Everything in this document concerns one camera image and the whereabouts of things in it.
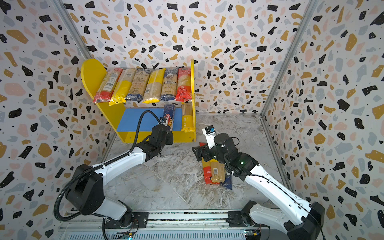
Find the pasta package on floor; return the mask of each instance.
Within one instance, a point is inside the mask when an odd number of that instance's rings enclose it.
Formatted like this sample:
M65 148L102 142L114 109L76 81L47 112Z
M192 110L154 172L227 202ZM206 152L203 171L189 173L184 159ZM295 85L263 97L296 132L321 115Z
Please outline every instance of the pasta package on floor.
M179 68L175 100L180 102L192 100L191 68Z
M131 89L125 97L127 101L141 101L143 100L144 92L148 83L151 70L137 69L133 77Z
M111 100L113 90L115 89L117 79L121 72L122 68L114 68L105 75L100 88L95 95L93 103L104 103Z
M210 163L211 163L212 182L224 182L225 181L224 164L219 163L215 159L211 159Z
M151 72L147 89L145 90L143 103L158 103L161 97L165 68Z
M177 74L179 68L167 68L164 73L160 101L175 100L177 91Z
M131 88L133 77L135 76L136 69L125 69L122 71L119 80L116 84L115 91L109 101L109 105L125 103L125 96L127 96Z

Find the marble floor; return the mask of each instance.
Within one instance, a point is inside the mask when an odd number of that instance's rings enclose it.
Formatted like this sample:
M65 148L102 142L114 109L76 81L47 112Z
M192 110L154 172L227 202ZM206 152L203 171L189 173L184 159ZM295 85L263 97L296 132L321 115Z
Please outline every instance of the marble floor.
M206 185L202 163L196 161L191 150L198 142L206 142L201 129L213 125L218 133L238 137L238 150L253 156L281 182L259 116L197 114L196 118L197 143L166 145L162 157L135 166L110 181L104 187L105 195L121 200L135 210L241 209L249 200L276 208L261 192L237 177L232 176L233 190ZM117 137L107 159L130 147Z

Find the blue shelf panel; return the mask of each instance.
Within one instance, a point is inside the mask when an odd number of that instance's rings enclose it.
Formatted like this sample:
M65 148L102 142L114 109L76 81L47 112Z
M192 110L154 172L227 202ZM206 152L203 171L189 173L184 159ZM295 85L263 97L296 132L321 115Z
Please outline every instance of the blue shelf panel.
M158 118L163 117L164 110L162 108L130 108L125 109L125 112L119 123L118 132L135 132L137 128L137 123L139 122L140 115L145 110L151 110ZM181 108L176 108L175 118L173 123L173 131L181 131ZM141 120L140 132L150 132L152 127L157 125L158 122L152 116L151 113L146 113Z

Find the patterned wall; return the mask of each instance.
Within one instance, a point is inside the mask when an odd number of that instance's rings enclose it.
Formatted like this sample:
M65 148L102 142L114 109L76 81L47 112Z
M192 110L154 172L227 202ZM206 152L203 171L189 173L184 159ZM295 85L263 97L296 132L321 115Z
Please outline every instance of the patterned wall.
M83 89L84 58L49 1L0 0L0 239L53 239L53 205L113 132ZM71 209L65 200L61 212Z
M266 120L327 239L384 239L384 4L320 1Z
M207 113L261 111L306 8L304 0L64 2L108 69L194 58L196 109Z

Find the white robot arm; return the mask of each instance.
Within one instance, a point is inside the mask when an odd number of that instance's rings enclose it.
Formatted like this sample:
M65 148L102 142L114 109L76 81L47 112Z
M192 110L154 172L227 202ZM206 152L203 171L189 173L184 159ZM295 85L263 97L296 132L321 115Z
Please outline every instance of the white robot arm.
M159 124L152 128L151 135L136 144L141 120L146 113L151 113ZM135 140L129 151L100 164L83 164L76 168L72 179L56 199L53 208L55 218L68 221L80 214L93 214L110 217L116 220L118 226L127 227L133 220L132 209L122 202L105 197L103 186L128 169L158 156L166 144L173 144L173 134L167 127L166 119L159 120L153 112L144 111L139 118ZM78 213L69 217L60 215L59 206L64 196L79 210Z
M317 238L324 222L325 209L321 204L310 204L289 191L253 157L238 152L228 134L216 134L212 125L204 128L203 134L207 145L192 148L198 161L216 159L225 164L227 172L254 186L280 209L269 209L250 201L242 209L242 220L246 225L265 224L286 233L292 240Z

